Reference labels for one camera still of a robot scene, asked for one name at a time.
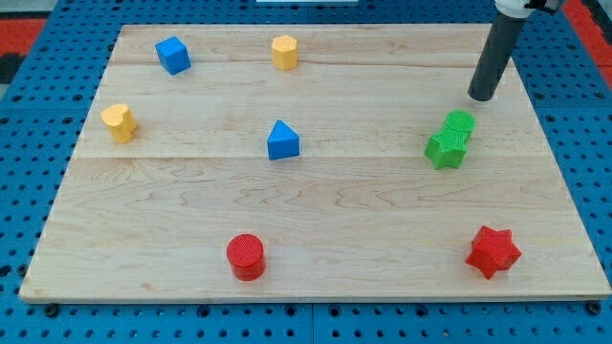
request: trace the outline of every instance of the blue cube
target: blue cube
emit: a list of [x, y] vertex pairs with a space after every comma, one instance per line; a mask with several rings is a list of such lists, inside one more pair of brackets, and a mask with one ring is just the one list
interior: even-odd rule
[[187, 46], [175, 36], [156, 44], [155, 50], [162, 66], [171, 75], [176, 75], [191, 67], [191, 61], [189, 61], [189, 55], [187, 54]]
[[299, 135], [282, 120], [277, 120], [268, 137], [268, 158], [277, 160], [299, 155]]

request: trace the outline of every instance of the wooden table surface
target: wooden table surface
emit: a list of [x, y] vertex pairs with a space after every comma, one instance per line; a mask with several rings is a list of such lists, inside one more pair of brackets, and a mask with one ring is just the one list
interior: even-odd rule
[[[125, 26], [21, 288], [28, 302], [477, 302], [611, 290], [515, 68], [496, 97], [467, 89], [489, 25]], [[272, 39], [298, 40], [295, 70]], [[154, 45], [171, 35], [192, 67]], [[125, 102], [136, 138], [99, 118]], [[461, 168], [434, 170], [446, 114], [478, 124]], [[269, 161], [277, 119], [301, 156]], [[465, 263], [480, 226], [523, 256], [486, 280]], [[230, 239], [268, 268], [237, 281]]]

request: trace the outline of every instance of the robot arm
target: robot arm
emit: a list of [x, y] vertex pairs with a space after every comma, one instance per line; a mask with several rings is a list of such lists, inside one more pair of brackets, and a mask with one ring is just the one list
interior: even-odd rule
[[497, 17], [471, 79], [470, 97], [487, 101], [493, 97], [514, 45], [527, 18], [535, 11], [558, 11], [565, 0], [495, 0]]

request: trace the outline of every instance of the red cylinder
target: red cylinder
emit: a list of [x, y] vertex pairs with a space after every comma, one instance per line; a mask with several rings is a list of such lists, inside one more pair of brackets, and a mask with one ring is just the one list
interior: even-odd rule
[[231, 239], [227, 251], [231, 272], [241, 281], [252, 281], [266, 269], [264, 245], [252, 234]]

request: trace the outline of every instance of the yellow block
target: yellow block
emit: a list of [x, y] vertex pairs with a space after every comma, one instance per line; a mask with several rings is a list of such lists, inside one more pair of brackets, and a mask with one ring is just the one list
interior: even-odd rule
[[100, 116], [115, 141], [127, 143], [132, 140], [132, 134], [136, 130], [137, 124], [132, 117], [129, 106], [115, 104], [102, 111]]
[[286, 34], [275, 38], [272, 41], [272, 62], [282, 71], [297, 67], [297, 40]]

